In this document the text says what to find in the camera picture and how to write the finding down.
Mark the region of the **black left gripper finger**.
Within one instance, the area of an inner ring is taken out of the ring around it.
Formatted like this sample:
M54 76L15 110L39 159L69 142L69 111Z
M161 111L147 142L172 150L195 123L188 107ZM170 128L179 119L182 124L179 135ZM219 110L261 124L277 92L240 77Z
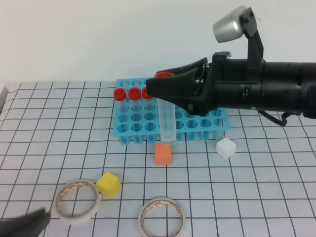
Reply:
M44 208L0 222L1 237L38 237L51 219Z

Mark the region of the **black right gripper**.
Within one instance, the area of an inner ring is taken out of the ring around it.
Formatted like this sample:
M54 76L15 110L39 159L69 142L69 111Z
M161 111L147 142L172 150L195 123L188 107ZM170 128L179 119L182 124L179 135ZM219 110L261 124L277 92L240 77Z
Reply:
M263 54L252 52L246 59L229 55L228 51L214 53L203 85L197 79L208 64L206 57L156 73L146 81L147 93L190 115L206 115L217 108L261 110Z

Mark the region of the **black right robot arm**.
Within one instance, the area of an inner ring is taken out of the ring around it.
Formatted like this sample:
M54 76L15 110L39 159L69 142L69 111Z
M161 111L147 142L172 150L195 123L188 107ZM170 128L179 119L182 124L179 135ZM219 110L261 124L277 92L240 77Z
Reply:
M217 52L211 63L203 58L164 70L163 77L148 79L146 87L151 96L191 115L229 108L316 116L314 63L260 61L251 68L246 59Z

